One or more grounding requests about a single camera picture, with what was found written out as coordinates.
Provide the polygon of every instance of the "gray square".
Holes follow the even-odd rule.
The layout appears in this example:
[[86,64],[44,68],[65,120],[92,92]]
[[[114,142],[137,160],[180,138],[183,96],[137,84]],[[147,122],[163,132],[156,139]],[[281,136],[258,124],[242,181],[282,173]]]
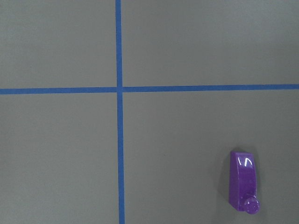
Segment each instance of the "gray square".
[[0,96],[2,224],[118,223],[116,94]]
[[[298,98],[298,91],[125,93],[127,223],[296,223]],[[255,156],[256,215],[228,203],[233,149]]]
[[115,2],[0,1],[0,88],[116,86]]
[[125,86],[299,83],[298,0],[122,4]]

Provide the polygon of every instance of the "purple object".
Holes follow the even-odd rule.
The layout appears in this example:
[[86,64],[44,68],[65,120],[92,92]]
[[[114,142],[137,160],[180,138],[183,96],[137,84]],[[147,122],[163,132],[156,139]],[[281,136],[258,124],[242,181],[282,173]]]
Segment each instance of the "purple object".
[[237,211],[255,214],[260,209],[256,199],[256,169],[251,153],[230,153],[229,203]]

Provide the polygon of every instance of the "vertical blue line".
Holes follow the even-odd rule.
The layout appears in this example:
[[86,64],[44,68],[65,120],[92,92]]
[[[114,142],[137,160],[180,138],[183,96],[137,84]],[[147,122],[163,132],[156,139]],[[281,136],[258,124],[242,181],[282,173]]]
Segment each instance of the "vertical blue line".
[[122,55],[121,55],[121,0],[115,0],[115,25],[116,25],[116,80],[117,80],[118,207],[119,207],[119,223],[125,224]]

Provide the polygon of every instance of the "purple round knob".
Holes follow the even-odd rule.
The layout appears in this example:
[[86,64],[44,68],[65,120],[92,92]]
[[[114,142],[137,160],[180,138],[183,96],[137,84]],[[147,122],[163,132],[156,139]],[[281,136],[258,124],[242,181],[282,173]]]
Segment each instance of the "purple round knob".
[[260,210],[260,203],[255,197],[250,197],[244,201],[243,208],[248,214],[256,214]]

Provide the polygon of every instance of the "blue line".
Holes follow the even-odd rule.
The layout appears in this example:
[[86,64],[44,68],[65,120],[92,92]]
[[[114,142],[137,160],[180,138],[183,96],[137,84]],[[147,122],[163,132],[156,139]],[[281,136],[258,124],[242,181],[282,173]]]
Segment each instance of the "blue line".
[[117,92],[116,87],[0,89],[0,95]]
[[119,223],[125,224],[125,187],[123,158],[123,102],[121,53],[121,0],[115,0],[116,79],[117,79],[117,154],[118,154],[118,208]]
[[181,91],[242,91],[242,90],[298,90],[299,84],[266,85],[190,85],[190,86],[131,86],[123,92],[181,92]]

